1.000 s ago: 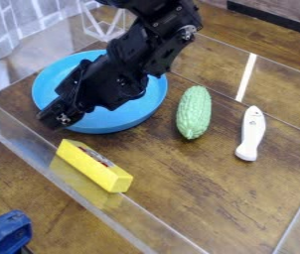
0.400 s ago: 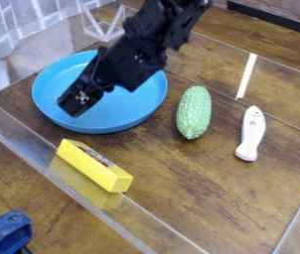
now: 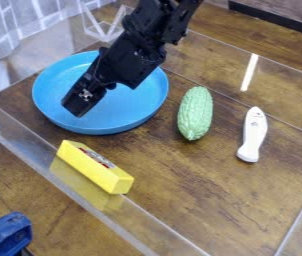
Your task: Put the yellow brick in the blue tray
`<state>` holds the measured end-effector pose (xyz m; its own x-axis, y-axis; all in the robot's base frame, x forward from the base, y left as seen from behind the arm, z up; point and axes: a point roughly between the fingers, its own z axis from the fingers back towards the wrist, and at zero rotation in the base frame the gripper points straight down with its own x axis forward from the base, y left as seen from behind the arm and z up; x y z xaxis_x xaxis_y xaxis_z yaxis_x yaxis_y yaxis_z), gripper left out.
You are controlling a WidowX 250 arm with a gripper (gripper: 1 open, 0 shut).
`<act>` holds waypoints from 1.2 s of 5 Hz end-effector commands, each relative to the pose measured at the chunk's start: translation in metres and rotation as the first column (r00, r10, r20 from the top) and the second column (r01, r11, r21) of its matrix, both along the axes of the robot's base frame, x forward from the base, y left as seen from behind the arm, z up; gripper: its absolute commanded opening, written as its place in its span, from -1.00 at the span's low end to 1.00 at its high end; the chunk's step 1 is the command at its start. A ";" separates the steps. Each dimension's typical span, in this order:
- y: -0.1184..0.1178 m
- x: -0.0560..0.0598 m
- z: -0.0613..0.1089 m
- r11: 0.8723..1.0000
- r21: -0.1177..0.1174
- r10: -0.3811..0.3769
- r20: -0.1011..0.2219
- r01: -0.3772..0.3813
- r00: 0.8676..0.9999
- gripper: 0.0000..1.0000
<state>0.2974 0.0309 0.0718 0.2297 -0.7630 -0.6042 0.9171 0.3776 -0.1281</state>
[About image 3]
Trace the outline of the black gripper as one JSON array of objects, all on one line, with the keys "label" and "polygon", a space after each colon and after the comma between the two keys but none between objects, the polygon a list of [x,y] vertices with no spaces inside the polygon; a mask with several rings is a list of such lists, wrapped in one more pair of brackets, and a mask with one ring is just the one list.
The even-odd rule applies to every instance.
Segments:
[{"label": "black gripper", "polygon": [[166,60],[164,44],[136,39],[123,32],[114,44],[99,50],[99,56],[64,98],[63,107],[82,117],[120,83],[135,89]]}]

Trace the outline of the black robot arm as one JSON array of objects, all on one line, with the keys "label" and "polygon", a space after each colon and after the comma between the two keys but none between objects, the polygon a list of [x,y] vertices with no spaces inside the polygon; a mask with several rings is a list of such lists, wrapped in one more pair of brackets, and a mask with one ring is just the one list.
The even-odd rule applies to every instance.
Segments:
[{"label": "black robot arm", "polygon": [[72,85],[63,107],[82,117],[120,83],[135,89],[166,60],[167,43],[186,36],[190,19],[203,0],[139,0],[122,21],[123,33]]}]

